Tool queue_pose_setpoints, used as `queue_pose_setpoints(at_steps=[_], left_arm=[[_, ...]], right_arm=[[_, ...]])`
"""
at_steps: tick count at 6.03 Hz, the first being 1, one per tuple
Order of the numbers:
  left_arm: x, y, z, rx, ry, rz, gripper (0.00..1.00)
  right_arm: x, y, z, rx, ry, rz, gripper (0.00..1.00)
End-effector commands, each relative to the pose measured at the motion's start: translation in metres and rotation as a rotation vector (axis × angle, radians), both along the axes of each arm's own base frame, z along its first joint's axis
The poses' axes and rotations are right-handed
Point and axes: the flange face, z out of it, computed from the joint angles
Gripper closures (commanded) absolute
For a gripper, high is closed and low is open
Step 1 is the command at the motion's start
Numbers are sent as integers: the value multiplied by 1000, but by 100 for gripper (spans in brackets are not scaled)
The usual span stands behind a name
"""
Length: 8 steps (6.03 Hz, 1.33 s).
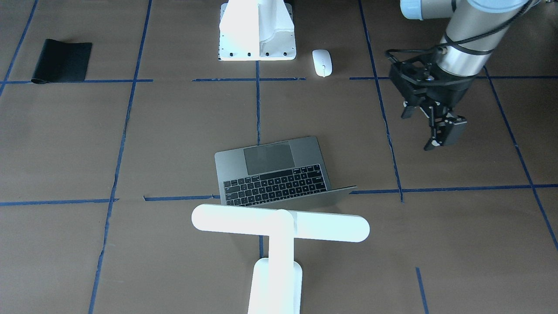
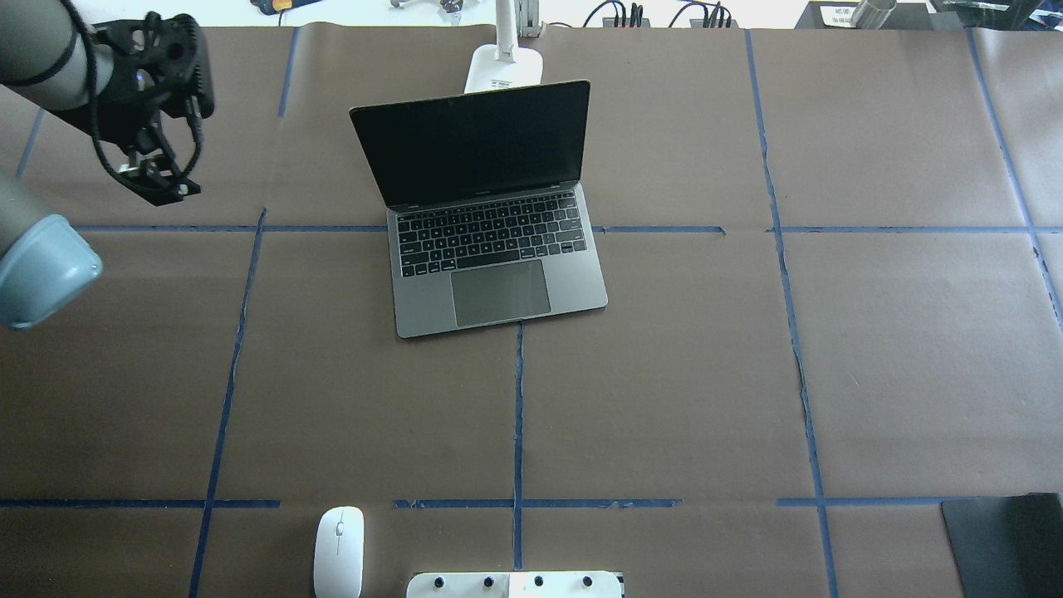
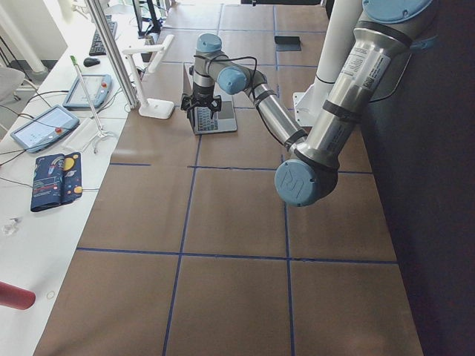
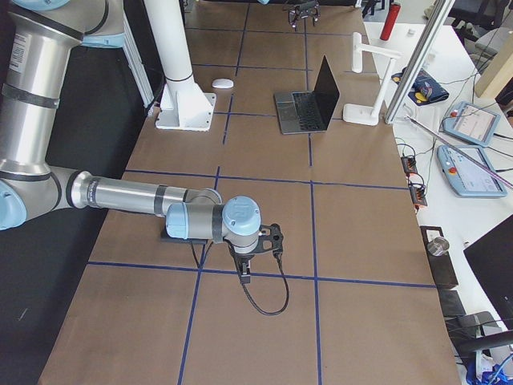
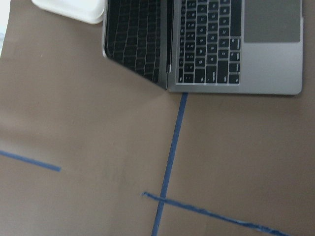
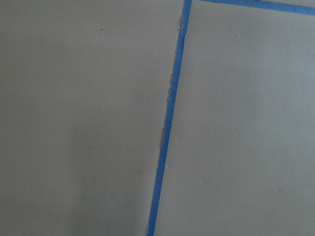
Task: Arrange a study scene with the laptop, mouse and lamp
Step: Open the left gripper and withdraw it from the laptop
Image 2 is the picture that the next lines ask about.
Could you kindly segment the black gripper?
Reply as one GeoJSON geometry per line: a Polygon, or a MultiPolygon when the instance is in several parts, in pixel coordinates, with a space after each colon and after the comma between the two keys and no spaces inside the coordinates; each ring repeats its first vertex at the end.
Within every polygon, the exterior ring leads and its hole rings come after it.
{"type": "MultiPolygon", "coordinates": [[[[58,88],[50,113],[92,140],[122,153],[175,159],[164,126],[183,122],[191,150],[215,110],[208,41],[186,12],[87,24],[77,12],[51,12],[50,68],[58,88]]],[[[202,192],[193,181],[156,163],[125,165],[125,186],[153,207],[202,192]]]]}

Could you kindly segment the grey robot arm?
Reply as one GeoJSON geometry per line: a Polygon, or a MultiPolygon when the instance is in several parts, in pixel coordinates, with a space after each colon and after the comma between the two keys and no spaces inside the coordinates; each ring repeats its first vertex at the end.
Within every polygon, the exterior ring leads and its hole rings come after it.
{"type": "MultiPolygon", "coordinates": [[[[103,173],[153,207],[200,194],[193,180],[216,110],[208,42],[186,12],[89,23],[72,1],[4,1],[2,86],[84,134],[103,173]]],[[[2,326],[48,321],[102,276],[70,220],[2,174],[2,326]]]]}

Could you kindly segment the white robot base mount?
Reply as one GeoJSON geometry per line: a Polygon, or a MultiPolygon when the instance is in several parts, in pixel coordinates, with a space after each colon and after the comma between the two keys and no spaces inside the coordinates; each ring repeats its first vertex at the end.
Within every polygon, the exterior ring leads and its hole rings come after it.
{"type": "Polygon", "coordinates": [[[406,597],[624,597],[612,571],[424,573],[410,579],[406,597]]]}

